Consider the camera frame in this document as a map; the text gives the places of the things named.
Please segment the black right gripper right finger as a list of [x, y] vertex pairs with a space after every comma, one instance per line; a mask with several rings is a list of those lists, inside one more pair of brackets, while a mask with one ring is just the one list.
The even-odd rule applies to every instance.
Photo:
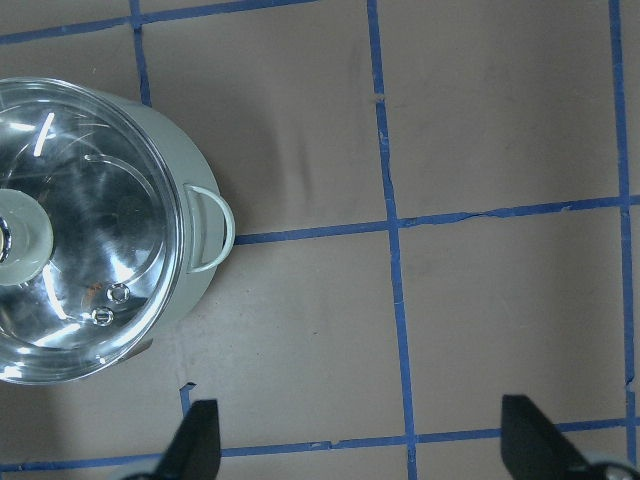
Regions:
[[502, 397], [501, 459], [516, 480], [604, 478], [526, 395]]

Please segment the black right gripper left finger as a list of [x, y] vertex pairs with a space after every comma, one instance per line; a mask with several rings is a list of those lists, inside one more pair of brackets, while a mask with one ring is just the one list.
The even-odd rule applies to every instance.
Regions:
[[216, 400], [195, 401], [155, 468], [156, 479], [215, 479], [221, 466]]

